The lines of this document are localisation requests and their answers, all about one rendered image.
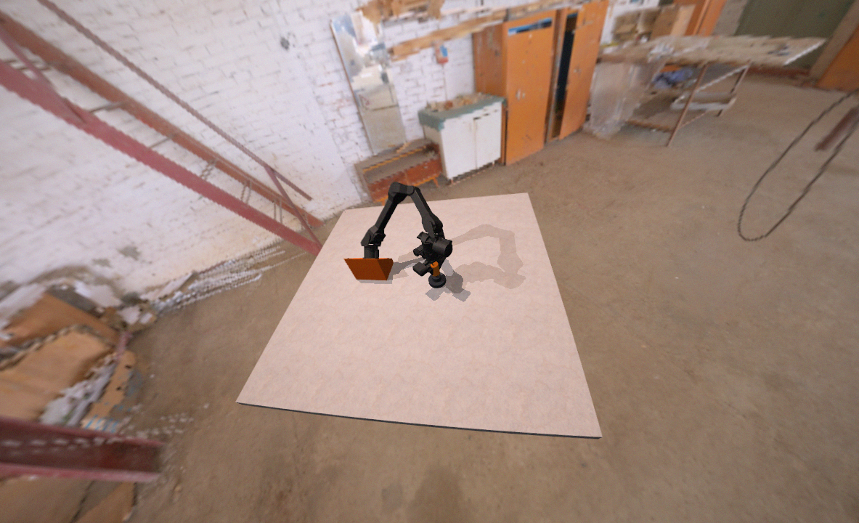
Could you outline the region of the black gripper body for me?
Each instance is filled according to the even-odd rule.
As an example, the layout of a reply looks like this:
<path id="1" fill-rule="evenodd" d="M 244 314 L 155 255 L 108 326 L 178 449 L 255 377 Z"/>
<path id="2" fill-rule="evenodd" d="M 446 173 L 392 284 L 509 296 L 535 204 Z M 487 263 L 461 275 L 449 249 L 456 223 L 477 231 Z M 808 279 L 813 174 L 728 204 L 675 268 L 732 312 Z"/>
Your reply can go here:
<path id="1" fill-rule="evenodd" d="M 427 271 L 431 269 L 431 264 L 443 257 L 442 255 L 439 255 L 438 253 L 435 253 L 433 251 L 426 252 L 423 249 L 422 251 L 425 252 L 425 264 L 421 264 L 420 262 L 418 262 L 418 264 L 412 266 L 413 271 L 418 272 L 420 277 L 423 277 L 427 273 Z"/>

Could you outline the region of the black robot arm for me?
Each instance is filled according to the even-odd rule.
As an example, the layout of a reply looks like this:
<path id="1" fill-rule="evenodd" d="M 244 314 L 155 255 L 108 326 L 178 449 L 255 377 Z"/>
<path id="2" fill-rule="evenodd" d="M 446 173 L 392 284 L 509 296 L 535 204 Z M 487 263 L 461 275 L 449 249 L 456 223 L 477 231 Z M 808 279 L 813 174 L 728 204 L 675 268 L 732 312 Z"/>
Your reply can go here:
<path id="1" fill-rule="evenodd" d="M 433 251 L 443 257 L 450 256 L 450 253 L 453 251 L 452 240 L 445 239 L 444 231 L 442 229 L 443 223 L 435 214 L 433 214 L 431 208 L 427 205 L 425 198 L 422 193 L 420 193 L 420 188 L 394 182 L 391 183 L 391 186 L 389 187 L 386 204 L 382 211 L 380 211 L 380 215 L 376 223 L 366 231 L 362 242 L 360 242 L 362 243 L 362 247 L 364 247 L 363 259 L 379 259 L 378 247 L 380 247 L 380 242 L 383 242 L 383 239 L 385 239 L 385 227 L 387 222 L 395 211 L 397 204 L 402 202 L 407 195 L 413 199 L 413 202 L 415 202 L 420 213 L 420 217 L 422 217 L 423 228 L 425 228 L 425 231 L 427 232 L 426 234 L 422 231 L 417 236 L 422 244 L 413 251 L 415 256 L 418 257 L 421 255 L 424 259 L 425 252 L 423 252 L 422 249 L 426 252 Z"/>

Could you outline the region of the dark grey round pedestal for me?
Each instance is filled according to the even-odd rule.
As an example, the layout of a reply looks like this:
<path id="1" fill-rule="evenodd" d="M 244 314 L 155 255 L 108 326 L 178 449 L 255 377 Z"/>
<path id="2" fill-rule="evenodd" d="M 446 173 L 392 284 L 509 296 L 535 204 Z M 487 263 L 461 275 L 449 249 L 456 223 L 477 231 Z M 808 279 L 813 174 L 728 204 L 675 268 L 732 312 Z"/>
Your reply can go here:
<path id="1" fill-rule="evenodd" d="M 446 277 L 443 272 L 440 272 L 438 277 L 433 277 L 433 275 L 430 275 L 428 281 L 432 288 L 441 288 L 444 287 L 446 283 Z"/>

